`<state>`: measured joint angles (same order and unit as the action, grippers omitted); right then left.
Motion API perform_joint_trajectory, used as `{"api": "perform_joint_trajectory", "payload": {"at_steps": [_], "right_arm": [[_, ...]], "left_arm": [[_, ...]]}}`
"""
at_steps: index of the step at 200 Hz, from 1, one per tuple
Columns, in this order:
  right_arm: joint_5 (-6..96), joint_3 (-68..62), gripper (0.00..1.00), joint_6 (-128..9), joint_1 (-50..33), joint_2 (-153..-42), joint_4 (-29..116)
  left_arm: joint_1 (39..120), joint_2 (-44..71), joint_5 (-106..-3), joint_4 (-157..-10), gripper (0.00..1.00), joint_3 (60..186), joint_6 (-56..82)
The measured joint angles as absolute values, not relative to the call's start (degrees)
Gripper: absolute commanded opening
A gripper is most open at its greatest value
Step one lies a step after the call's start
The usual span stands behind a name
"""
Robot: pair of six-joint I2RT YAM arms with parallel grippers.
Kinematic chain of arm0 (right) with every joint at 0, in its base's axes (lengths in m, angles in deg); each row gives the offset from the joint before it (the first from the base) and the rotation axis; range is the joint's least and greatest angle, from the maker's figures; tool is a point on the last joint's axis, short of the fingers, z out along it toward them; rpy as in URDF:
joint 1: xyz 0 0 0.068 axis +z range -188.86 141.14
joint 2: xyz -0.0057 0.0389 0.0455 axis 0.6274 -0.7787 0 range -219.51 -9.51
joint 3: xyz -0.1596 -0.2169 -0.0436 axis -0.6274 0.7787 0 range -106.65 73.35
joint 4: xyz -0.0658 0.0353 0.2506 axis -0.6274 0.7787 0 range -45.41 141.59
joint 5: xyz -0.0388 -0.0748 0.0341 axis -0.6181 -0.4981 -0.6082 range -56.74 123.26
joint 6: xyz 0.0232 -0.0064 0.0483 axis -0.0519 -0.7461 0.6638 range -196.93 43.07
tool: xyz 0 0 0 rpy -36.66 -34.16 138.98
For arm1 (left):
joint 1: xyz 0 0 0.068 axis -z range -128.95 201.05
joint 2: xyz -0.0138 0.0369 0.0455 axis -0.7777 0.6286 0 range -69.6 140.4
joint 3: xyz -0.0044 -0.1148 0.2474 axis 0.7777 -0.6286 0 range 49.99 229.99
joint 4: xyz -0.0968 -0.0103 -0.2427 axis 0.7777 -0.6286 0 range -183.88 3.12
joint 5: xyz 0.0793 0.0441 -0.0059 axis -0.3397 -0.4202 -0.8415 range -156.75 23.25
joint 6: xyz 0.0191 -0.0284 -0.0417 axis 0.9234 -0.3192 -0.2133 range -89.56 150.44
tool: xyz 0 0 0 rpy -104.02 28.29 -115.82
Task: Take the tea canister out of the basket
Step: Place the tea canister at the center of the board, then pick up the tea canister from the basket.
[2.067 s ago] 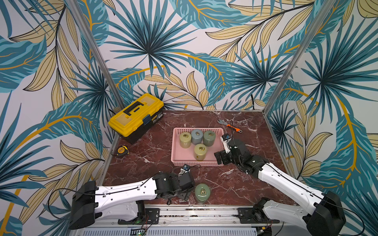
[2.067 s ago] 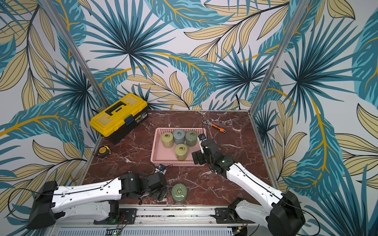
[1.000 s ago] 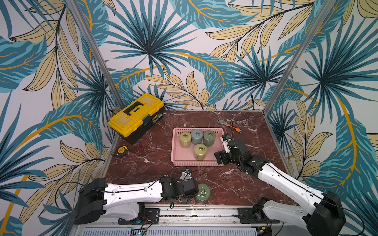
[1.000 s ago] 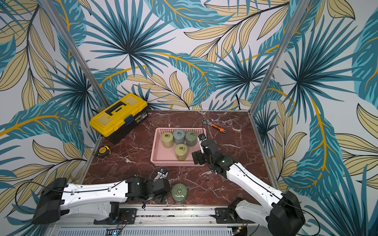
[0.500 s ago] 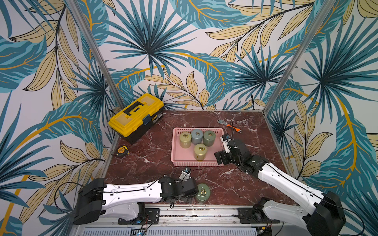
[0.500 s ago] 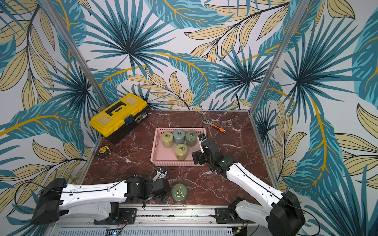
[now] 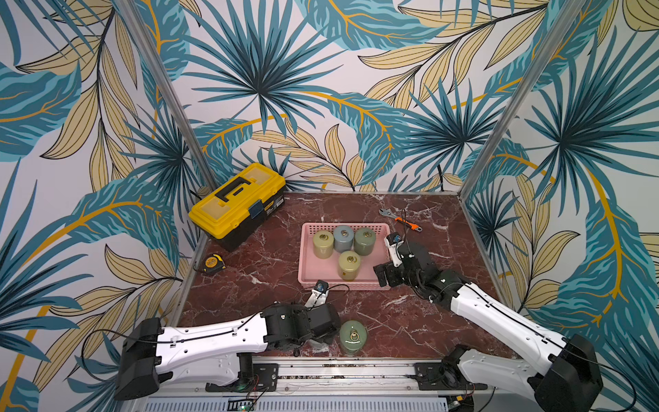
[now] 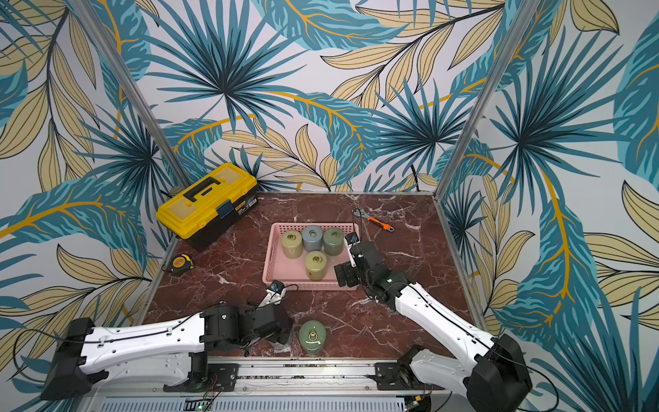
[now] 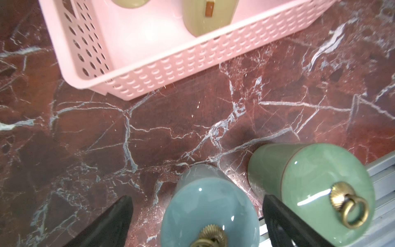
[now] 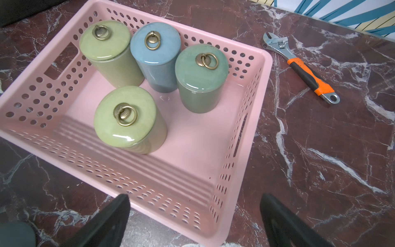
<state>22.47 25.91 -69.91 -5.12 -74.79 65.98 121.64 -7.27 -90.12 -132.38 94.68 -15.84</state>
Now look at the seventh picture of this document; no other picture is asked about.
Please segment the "pink plastic basket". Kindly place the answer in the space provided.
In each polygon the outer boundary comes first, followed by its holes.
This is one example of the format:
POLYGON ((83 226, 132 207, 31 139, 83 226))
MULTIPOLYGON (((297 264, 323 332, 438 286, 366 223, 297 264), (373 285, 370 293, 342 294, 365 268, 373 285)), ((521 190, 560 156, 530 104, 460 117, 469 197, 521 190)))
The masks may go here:
POLYGON ((301 233, 298 281, 305 288, 313 287, 317 281, 322 280, 331 286, 346 283, 353 291, 379 289, 379 282, 373 267, 390 260, 384 243, 384 238, 390 233, 390 227, 386 223, 305 223, 301 233), (318 259, 313 253, 313 235, 321 230, 333 233, 333 229, 339 225, 348 225, 354 231, 359 228, 371 228, 377 235, 373 252, 368 256, 361 256, 360 273, 351 282, 344 281, 338 275, 338 260, 341 253, 334 249, 332 256, 328 259, 318 259))

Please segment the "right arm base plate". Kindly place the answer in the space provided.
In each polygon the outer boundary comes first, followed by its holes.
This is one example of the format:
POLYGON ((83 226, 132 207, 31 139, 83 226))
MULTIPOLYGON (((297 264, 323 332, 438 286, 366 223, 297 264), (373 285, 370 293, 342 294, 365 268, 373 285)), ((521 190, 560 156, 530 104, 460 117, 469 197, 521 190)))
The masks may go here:
POLYGON ((419 362, 414 364, 412 377, 420 391, 462 391, 472 393, 488 388, 481 383, 466 379, 457 367, 444 362, 419 362))

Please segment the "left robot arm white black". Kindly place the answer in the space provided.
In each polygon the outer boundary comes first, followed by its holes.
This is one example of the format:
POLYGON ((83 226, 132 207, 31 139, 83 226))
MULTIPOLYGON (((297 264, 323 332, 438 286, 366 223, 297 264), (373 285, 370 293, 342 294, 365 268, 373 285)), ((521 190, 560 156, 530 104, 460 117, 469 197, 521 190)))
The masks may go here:
POLYGON ((125 338, 114 389, 117 401, 144 398, 167 382, 230 386, 243 379, 241 357, 295 351, 310 341, 331 343, 341 328, 333 305, 276 303, 243 319, 197 327, 142 321, 125 338))

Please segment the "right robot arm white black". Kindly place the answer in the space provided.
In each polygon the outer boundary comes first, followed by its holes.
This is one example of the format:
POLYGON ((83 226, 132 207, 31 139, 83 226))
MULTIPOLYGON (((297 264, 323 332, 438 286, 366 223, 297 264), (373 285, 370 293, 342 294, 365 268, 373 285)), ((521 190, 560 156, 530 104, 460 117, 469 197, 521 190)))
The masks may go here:
POLYGON ((453 270, 442 270, 423 245, 386 236, 390 260, 374 266, 382 287, 410 287, 467 319, 513 350, 516 360, 458 348, 449 364, 468 382, 494 386, 536 402, 544 411, 588 411, 603 388, 594 345, 525 318, 453 270))

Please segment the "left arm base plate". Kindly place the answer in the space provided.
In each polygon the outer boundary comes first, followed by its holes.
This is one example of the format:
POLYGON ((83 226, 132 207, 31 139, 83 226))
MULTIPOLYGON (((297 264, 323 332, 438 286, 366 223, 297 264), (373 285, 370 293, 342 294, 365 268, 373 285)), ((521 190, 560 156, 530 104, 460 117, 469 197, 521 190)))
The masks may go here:
POLYGON ((238 379, 225 386, 207 383, 205 391, 210 393, 249 393, 252 391, 275 391, 279 365, 277 363, 241 364, 238 379))

